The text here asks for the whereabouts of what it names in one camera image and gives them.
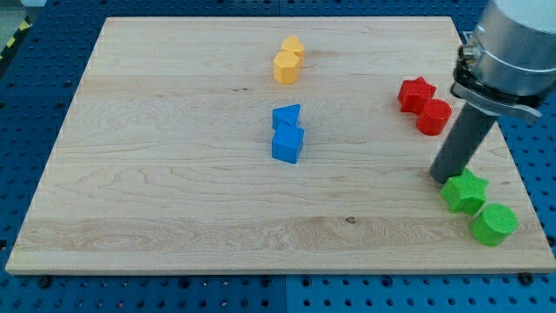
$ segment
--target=green cylinder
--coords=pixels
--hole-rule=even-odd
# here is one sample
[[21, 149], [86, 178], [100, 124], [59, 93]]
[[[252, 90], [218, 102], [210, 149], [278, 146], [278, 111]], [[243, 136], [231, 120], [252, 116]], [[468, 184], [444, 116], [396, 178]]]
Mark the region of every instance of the green cylinder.
[[493, 247], [501, 244], [517, 227], [518, 218], [510, 208], [492, 203], [475, 218], [471, 225], [471, 232], [478, 242]]

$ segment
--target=green block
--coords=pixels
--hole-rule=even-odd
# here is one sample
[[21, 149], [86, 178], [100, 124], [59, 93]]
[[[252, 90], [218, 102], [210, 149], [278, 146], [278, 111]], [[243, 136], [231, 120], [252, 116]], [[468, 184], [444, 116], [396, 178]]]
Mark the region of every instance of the green block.
[[478, 242], [495, 246], [501, 244], [518, 227], [518, 218], [505, 205], [492, 203], [475, 218], [471, 232]]
[[464, 169], [460, 176], [448, 178], [440, 195], [448, 203], [450, 212], [475, 215], [487, 200], [486, 179], [478, 178], [471, 170]]

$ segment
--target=wooden board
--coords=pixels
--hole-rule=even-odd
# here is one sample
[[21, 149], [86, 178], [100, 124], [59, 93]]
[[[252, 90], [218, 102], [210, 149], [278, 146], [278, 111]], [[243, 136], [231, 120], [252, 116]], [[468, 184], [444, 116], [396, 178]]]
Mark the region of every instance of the wooden board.
[[[294, 85], [281, 40], [307, 47]], [[109, 18], [32, 200], [12, 274], [494, 273], [555, 268], [497, 126], [470, 167], [518, 231], [488, 248], [450, 214], [404, 78], [449, 95], [449, 18]], [[298, 164], [271, 110], [301, 103]]]

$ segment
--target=red block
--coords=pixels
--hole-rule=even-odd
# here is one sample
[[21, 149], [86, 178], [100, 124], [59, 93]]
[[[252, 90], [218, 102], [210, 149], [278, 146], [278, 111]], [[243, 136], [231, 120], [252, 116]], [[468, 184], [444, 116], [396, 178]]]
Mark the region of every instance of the red block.
[[423, 134], [436, 136], [444, 130], [451, 115], [450, 104], [438, 99], [428, 100], [417, 117], [416, 126]]
[[436, 87], [427, 83], [423, 77], [403, 81], [398, 94], [401, 111], [419, 114], [425, 102], [433, 98], [435, 91]]

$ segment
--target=blue triangular prism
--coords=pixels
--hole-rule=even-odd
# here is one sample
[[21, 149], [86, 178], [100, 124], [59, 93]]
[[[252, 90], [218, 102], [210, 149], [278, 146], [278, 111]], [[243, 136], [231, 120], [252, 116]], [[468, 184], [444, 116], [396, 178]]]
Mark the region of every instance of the blue triangular prism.
[[272, 128], [276, 130], [281, 123], [297, 126], [300, 108], [299, 104], [293, 104], [272, 110]]

